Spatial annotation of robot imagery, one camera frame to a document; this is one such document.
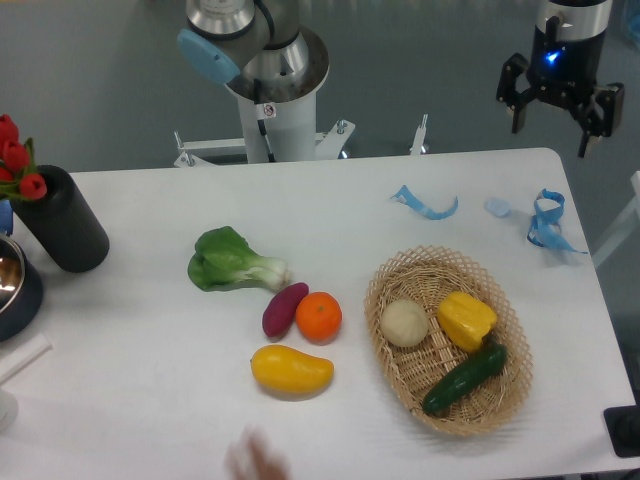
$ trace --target hand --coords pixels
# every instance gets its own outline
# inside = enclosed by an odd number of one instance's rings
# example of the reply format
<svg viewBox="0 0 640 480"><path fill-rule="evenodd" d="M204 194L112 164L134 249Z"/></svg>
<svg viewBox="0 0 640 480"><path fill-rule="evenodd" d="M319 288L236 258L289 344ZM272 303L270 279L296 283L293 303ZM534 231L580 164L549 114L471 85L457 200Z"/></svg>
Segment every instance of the hand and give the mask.
<svg viewBox="0 0 640 480"><path fill-rule="evenodd" d="M242 445L229 447L225 463L233 480L287 480L285 462L267 454L267 448L255 432Z"/></svg>

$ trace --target black vase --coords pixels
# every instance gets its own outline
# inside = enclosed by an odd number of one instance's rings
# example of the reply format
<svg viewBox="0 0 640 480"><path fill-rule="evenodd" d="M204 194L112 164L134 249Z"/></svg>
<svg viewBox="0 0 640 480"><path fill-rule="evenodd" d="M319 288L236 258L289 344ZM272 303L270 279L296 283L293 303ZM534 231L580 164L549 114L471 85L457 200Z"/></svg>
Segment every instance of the black vase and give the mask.
<svg viewBox="0 0 640 480"><path fill-rule="evenodd" d="M44 198L11 207L51 258L67 272L86 272L102 263L109 237L69 173L41 165L38 173L47 185Z"/></svg>

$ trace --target red tulip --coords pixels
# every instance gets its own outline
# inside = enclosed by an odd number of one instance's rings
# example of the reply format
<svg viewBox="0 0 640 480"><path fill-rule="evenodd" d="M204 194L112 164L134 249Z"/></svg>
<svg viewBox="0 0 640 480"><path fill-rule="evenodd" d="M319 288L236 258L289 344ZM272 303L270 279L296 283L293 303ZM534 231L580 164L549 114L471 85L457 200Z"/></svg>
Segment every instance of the red tulip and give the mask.
<svg viewBox="0 0 640 480"><path fill-rule="evenodd" d="M13 173L6 168L0 167L0 182L13 182Z"/></svg>
<svg viewBox="0 0 640 480"><path fill-rule="evenodd" d="M13 173L18 173L24 167L29 165L29 152L24 145L9 140L4 142L2 147L2 159L7 169Z"/></svg>
<svg viewBox="0 0 640 480"><path fill-rule="evenodd" d="M11 117L6 113L0 116L0 145L4 145L6 141L17 142L19 138L20 132Z"/></svg>
<svg viewBox="0 0 640 480"><path fill-rule="evenodd" d="M20 180L20 195L29 200L40 200L47 194L47 184L39 173L30 173Z"/></svg>

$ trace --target purple sweet potato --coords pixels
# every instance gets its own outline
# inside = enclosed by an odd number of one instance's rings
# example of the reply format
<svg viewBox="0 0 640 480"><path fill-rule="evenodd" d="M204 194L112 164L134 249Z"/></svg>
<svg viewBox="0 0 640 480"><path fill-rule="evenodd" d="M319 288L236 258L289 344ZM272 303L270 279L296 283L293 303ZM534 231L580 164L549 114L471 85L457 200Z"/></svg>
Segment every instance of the purple sweet potato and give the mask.
<svg viewBox="0 0 640 480"><path fill-rule="evenodd" d="M296 308L309 295L306 283L294 283L278 292L262 315L262 329L267 337L279 337L289 330L295 319Z"/></svg>

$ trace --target orange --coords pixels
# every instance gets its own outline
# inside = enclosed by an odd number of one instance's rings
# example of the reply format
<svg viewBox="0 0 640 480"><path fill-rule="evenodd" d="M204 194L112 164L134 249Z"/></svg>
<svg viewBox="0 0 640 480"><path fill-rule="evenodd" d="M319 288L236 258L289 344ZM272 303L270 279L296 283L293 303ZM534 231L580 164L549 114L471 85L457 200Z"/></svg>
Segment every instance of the orange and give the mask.
<svg viewBox="0 0 640 480"><path fill-rule="evenodd" d="M313 292L296 308L296 324L312 342L332 339L340 330L342 310L338 301L326 292Z"/></svg>

